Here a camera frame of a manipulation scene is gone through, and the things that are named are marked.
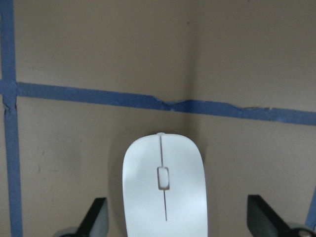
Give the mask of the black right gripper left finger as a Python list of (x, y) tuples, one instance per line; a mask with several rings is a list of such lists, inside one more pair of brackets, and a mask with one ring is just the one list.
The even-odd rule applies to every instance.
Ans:
[(106, 237), (109, 232), (109, 214), (106, 197), (96, 198), (77, 229), (76, 237)]

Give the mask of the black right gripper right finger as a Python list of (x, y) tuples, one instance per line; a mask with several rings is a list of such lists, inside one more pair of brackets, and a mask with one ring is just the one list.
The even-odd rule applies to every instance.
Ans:
[(293, 231), (259, 195), (248, 195), (247, 227), (253, 237), (295, 237)]

